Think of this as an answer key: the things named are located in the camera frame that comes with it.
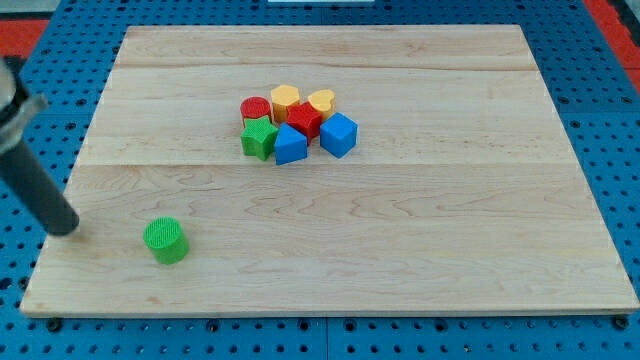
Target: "wood grain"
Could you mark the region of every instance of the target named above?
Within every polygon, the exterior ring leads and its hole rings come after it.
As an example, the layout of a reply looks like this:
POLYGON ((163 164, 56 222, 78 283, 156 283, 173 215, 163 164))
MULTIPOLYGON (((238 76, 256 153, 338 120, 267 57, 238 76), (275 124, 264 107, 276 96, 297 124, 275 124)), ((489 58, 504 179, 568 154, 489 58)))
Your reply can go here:
POLYGON ((640 305, 517 26, 132 27, 65 194, 81 224, 45 241, 29 316, 640 305), (282 83, 331 88, 358 146, 243 156, 240 102, 282 83), (173 266, 141 239, 164 215, 191 244, 173 266))

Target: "blue block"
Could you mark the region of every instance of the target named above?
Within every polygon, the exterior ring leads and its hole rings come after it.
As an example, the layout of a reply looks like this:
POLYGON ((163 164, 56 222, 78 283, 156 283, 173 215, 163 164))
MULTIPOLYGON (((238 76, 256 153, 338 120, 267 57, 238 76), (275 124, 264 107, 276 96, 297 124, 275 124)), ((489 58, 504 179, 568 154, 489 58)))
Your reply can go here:
POLYGON ((320 146, 341 158, 356 146, 357 135, 358 124, 341 113, 335 113, 320 126, 320 146))
POLYGON ((282 124, 275 144, 276 165, 302 160, 307 157, 307 137, 293 127, 282 124))

